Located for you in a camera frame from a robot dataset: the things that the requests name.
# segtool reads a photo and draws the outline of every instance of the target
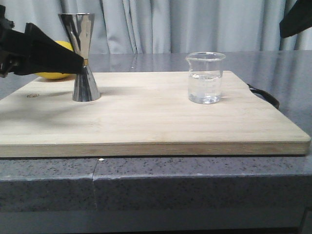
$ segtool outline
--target white curtain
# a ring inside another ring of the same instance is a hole
[[[295,0],[0,0],[15,30],[68,40],[58,13],[96,14],[90,53],[311,50],[312,29],[281,39]]]

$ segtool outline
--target lemon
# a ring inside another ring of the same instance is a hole
[[[64,46],[65,48],[73,51],[73,47],[72,47],[71,43],[69,43],[67,41],[62,41],[62,40],[56,40],[55,42]],[[62,79],[62,78],[68,77],[70,75],[70,74],[63,74],[63,73],[58,73],[58,72],[39,72],[39,73],[35,73],[35,74],[37,76],[44,77],[47,79]]]

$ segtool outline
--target water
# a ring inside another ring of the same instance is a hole
[[[211,104],[221,97],[221,74],[219,71],[193,72],[189,75],[189,100]]]

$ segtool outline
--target jigger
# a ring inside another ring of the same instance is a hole
[[[89,67],[88,57],[93,31],[94,14],[59,14],[74,52],[83,57],[83,67],[77,74],[73,92],[74,101],[94,101],[100,97],[96,81]]]

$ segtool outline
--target wooden cutting board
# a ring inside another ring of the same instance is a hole
[[[311,138],[224,72],[219,103],[187,97],[187,72],[94,73],[101,98],[72,101],[74,80],[37,78],[0,100],[0,156],[281,155]]]

